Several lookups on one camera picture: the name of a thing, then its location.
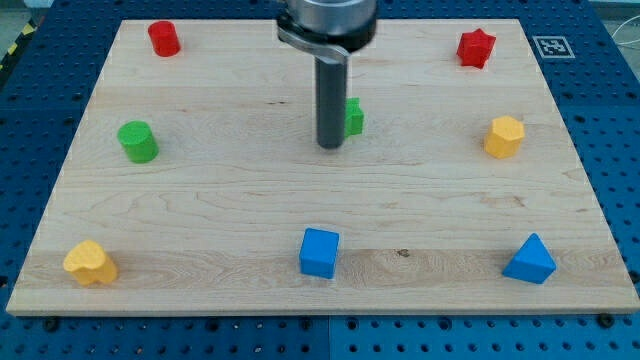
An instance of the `blue pegboard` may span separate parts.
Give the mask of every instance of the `blue pegboard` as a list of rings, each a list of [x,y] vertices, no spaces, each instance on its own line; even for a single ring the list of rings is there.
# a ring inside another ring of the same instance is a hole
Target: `blue pegboard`
[[[122,19],[274,18],[270,0],[58,0],[0,93],[0,302],[19,268]],[[517,18],[564,36],[534,51],[623,258],[640,271],[640,85],[585,0],[381,0],[381,18]],[[640,357],[640,316],[15,319],[0,359]]]

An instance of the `black shaft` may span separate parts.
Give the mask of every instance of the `black shaft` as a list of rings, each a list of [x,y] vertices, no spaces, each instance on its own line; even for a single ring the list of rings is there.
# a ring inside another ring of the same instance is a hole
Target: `black shaft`
[[[347,64],[316,58],[316,126],[318,144],[335,149],[344,141]]]

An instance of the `green block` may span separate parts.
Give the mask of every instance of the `green block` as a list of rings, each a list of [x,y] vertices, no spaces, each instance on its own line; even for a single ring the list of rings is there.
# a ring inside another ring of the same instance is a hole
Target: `green block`
[[[347,99],[344,124],[345,139],[351,135],[362,134],[364,127],[364,112],[360,109],[360,98]]]
[[[146,163],[158,155],[158,145],[153,138],[149,124],[134,120],[118,130],[118,141],[124,152],[134,163]]]

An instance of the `toy block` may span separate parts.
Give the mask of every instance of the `toy block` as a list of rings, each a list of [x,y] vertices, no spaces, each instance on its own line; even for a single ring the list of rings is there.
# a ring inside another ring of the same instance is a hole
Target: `toy block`
[[[85,240],[71,249],[64,258],[63,267],[83,286],[94,282],[109,284],[118,277],[113,260],[93,240]]]
[[[362,134],[364,126],[364,112],[360,108],[360,98],[347,99],[345,113],[344,137]]]
[[[511,259],[502,275],[535,284],[542,284],[556,270],[551,254],[533,233]]]
[[[489,60],[496,37],[486,34],[482,29],[463,33],[456,54],[462,59],[462,66],[475,66],[479,69]]]
[[[491,121],[484,138],[484,150],[498,159],[514,156],[524,139],[524,124],[511,116]]]
[[[158,56],[169,57],[180,51],[180,41],[176,27],[171,21],[156,21],[147,30],[153,45],[153,51]]]
[[[127,157],[134,163],[146,163],[158,155],[158,145],[153,138],[149,124],[131,121],[118,130],[118,141]]]
[[[332,279],[340,235],[331,231],[308,228],[300,248],[300,272]]]

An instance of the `green cylinder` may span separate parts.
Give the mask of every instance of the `green cylinder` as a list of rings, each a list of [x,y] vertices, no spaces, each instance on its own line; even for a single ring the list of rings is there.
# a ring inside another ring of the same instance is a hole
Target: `green cylinder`
[[[129,160],[134,163],[146,163],[158,155],[158,145],[153,138],[149,124],[134,120],[118,130],[118,141]]]

